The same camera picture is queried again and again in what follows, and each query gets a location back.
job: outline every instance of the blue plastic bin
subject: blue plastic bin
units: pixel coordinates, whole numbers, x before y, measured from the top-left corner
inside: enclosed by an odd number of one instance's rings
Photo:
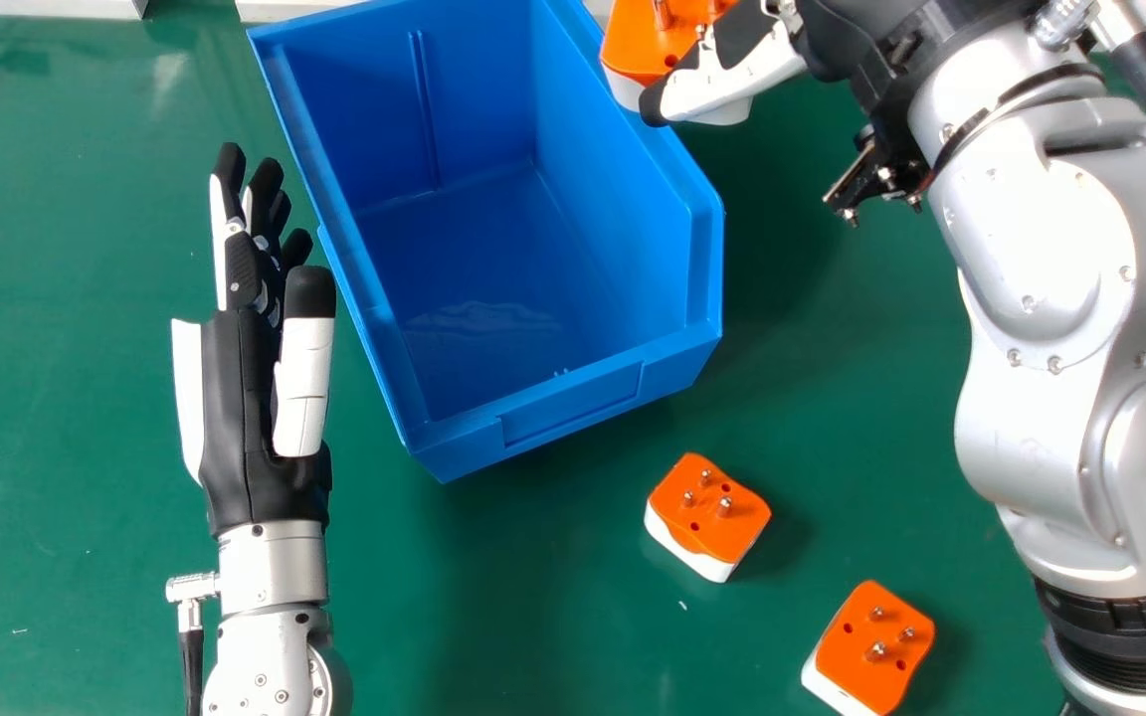
[[[688,387],[722,335],[719,195],[614,103],[601,37],[578,0],[251,31],[395,430],[440,481]]]

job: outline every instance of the green table surface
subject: green table surface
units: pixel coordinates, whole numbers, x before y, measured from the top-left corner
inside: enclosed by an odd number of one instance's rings
[[[818,203],[858,125],[845,87],[802,80],[745,126],[682,128],[727,202],[727,338],[686,393],[509,464],[429,478],[340,322],[328,549],[354,713],[822,716],[800,667],[868,579],[940,629],[903,713],[1055,713],[1028,576],[953,459],[949,253],[901,205],[850,230]],[[225,140],[285,160],[315,226],[231,6],[0,18],[0,716],[181,713],[163,582],[215,545],[168,321],[213,305]],[[643,532],[683,451],[772,504],[728,584]]]

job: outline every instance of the bin bottom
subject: bin bottom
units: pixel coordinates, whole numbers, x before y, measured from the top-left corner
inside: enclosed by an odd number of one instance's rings
[[[432,420],[629,348],[584,237],[533,166],[355,217]]]

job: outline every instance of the robotic forearm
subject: robotic forearm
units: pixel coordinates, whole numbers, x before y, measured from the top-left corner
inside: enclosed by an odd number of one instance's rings
[[[219,571],[174,576],[188,716],[327,716],[351,709],[332,648],[324,529],[331,465],[322,442],[336,322],[327,268],[305,267],[306,231],[281,235],[290,200],[265,159],[220,150],[210,178],[214,291],[206,323],[172,322],[179,427],[203,488]],[[218,597],[217,663],[203,687],[201,601]]]
[[[853,223],[873,196],[928,200],[972,323],[961,471],[1034,576],[1066,713],[1146,715],[1146,26],[1122,0],[741,6],[758,34],[724,15],[642,117],[744,102],[728,45],[850,85],[871,125],[824,200]],[[1143,105],[1108,94],[1093,41]]]

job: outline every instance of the robotic hand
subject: robotic hand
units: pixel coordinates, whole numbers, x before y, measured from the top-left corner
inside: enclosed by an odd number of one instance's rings
[[[1146,715],[1146,25],[1127,0],[737,8],[754,22],[715,22],[642,117],[787,76],[782,29],[848,82],[870,126],[824,202],[856,223],[874,196],[928,199],[972,323],[956,453],[1033,574],[1062,713]],[[1141,103],[1109,95],[1096,45]]]
[[[265,159],[242,190],[245,156],[220,150],[210,178],[218,309],[172,321],[179,432],[206,495],[219,572],[174,576],[188,716],[329,716],[351,710],[332,648],[324,529],[331,489],[322,442],[336,322],[328,268],[306,267],[282,167]],[[220,598],[217,663],[203,690],[201,601]]]

